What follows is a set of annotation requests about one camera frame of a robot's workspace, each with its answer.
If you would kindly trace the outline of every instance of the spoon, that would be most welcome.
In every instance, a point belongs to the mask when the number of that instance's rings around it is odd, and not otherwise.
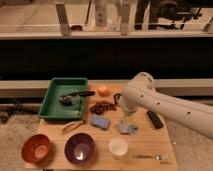
[[[134,154],[133,155],[134,159],[146,159],[146,158],[153,158],[156,160],[168,160],[168,156],[162,155],[162,154],[156,154],[155,156],[151,155],[143,155],[143,154]]]

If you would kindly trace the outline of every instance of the green plastic tray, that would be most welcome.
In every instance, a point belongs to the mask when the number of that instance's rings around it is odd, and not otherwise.
[[[85,99],[80,98],[77,105],[63,106],[59,97],[72,92],[86,91],[87,78],[54,78],[46,92],[39,117],[44,120],[80,120],[85,113]]]

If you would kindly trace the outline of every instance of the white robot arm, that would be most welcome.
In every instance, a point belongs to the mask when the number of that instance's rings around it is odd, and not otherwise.
[[[139,73],[121,93],[119,104],[125,112],[141,106],[213,139],[213,107],[156,92],[150,74]]]

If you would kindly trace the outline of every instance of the gray floor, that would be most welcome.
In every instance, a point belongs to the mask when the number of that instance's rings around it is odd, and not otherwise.
[[[0,171],[25,171],[21,158],[24,141],[35,134],[36,115],[15,115],[0,124]],[[213,171],[213,141],[166,120],[179,171]]]

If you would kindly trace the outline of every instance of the small white cup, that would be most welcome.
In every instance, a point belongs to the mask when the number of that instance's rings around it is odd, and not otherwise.
[[[116,159],[121,159],[128,151],[128,144],[122,138],[113,138],[109,142],[109,151]]]

